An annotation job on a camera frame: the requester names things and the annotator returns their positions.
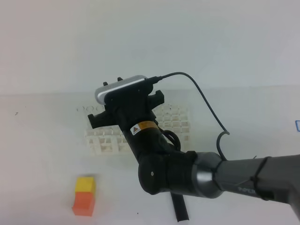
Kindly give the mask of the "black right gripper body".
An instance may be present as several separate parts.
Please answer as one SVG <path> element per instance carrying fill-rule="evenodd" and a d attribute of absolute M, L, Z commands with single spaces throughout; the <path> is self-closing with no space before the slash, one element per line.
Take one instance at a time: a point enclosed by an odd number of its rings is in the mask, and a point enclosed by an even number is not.
<path fill-rule="evenodd" d="M 121 129 L 130 129 L 142 121 L 155 121 L 152 110 L 163 104 L 165 98 L 160 90 L 151 95 L 152 91 L 151 82 L 139 82 L 108 93 L 105 96 L 105 111 L 88 116 L 91 127 L 118 125 Z"/>

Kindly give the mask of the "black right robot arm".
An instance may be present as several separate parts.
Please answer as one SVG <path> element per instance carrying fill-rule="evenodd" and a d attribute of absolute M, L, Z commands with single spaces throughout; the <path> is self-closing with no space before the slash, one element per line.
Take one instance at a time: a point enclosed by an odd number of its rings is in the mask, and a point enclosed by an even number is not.
<path fill-rule="evenodd" d="M 159 77 L 119 78 L 95 91 L 105 110 L 88 116 L 92 128 L 119 126 L 139 167 L 143 190 L 151 195 L 170 192 L 217 198 L 223 192 L 289 204 L 300 211 L 300 157 L 227 160 L 217 152 L 180 151 L 179 140 L 166 140 L 153 109 L 164 103 L 153 86 Z"/>

